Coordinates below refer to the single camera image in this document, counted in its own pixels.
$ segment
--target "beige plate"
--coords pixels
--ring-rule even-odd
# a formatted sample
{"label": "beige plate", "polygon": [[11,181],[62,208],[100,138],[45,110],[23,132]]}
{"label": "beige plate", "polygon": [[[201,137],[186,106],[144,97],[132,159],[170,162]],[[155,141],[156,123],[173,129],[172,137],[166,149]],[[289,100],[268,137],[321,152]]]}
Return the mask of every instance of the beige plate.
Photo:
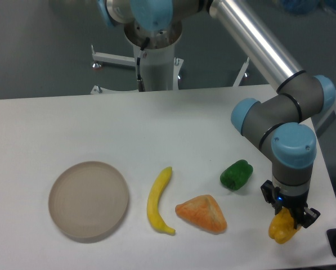
{"label": "beige plate", "polygon": [[71,239],[97,242],[118,226],[128,200],[124,177],[108,164],[89,161],[58,177],[50,191],[49,212]]}

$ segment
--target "white table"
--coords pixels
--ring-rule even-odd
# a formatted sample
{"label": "white table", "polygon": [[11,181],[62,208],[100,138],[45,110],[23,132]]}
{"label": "white table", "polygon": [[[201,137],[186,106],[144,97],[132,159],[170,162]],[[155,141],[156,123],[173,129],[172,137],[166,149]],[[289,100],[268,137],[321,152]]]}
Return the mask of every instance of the white table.
{"label": "white table", "polygon": [[[273,208],[260,185],[271,163],[230,122],[246,97],[265,101],[266,85],[0,101],[0,269],[277,269],[336,264],[326,230],[336,200],[318,146],[308,203],[320,218],[284,245],[268,237]],[[219,175],[239,159],[254,173],[230,192]],[[108,238],[80,244],[56,228],[48,196],[70,166],[98,160],[124,175],[127,215]],[[160,201],[175,236],[156,233],[146,200],[159,172],[173,166]],[[174,207],[211,194],[228,222],[212,235],[179,219]]]}

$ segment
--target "toy bread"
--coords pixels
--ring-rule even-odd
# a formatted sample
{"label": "toy bread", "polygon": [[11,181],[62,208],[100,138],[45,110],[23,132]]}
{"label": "toy bread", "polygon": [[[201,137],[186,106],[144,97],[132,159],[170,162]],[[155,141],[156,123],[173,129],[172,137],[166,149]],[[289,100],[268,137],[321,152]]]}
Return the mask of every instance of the toy bread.
{"label": "toy bread", "polygon": [[175,213],[182,219],[213,233],[227,228],[223,213],[211,195],[201,195],[175,207]]}

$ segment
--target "banana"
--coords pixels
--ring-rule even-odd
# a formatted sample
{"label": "banana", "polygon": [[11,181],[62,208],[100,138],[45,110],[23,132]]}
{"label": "banana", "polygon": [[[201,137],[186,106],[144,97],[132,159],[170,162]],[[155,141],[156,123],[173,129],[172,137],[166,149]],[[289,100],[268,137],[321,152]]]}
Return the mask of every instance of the banana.
{"label": "banana", "polygon": [[169,235],[174,235],[175,229],[166,225],[162,216],[159,214],[158,204],[160,196],[170,181],[172,170],[172,167],[167,167],[160,172],[151,187],[146,206],[147,218],[151,226],[158,232],[167,233]]}

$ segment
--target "toy green pepper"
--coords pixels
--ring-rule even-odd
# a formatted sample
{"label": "toy green pepper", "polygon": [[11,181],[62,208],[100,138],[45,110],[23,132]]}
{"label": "toy green pepper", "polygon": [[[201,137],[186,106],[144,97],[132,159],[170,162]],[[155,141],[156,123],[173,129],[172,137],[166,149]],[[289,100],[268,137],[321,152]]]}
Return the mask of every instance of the toy green pepper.
{"label": "toy green pepper", "polygon": [[253,173],[253,167],[246,160],[239,160],[220,176],[220,182],[231,190],[243,187]]}

